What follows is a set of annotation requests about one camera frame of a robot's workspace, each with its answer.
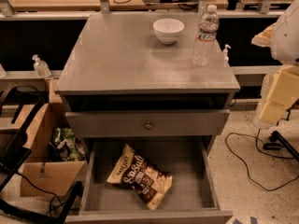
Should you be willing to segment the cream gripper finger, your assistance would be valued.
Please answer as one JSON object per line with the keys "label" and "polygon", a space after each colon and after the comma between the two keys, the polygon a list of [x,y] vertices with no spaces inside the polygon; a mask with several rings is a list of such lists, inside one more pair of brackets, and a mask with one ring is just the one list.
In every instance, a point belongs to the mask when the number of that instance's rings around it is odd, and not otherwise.
{"label": "cream gripper finger", "polygon": [[256,36],[254,36],[251,39],[251,43],[258,47],[270,47],[272,42],[272,36],[275,31],[275,23],[269,25],[267,28],[265,28],[263,31],[258,33]]}
{"label": "cream gripper finger", "polygon": [[253,124],[268,129],[285,118],[287,110],[299,100],[299,67],[282,65],[276,73],[266,75],[261,96]]}

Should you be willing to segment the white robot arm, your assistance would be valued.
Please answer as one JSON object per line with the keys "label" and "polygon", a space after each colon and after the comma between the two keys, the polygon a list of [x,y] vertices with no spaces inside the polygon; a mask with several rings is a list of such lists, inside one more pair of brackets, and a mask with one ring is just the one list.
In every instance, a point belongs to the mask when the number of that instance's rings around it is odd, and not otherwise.
{"label": "white robot arm", "polygon": [[264,77],[262,100],[253,121],[257,128],[268,129],[299,100],[299,0],[293,0],[278,20],[254,36],[251,43],[269,47],[272,58],[282,63],[276,73]]}

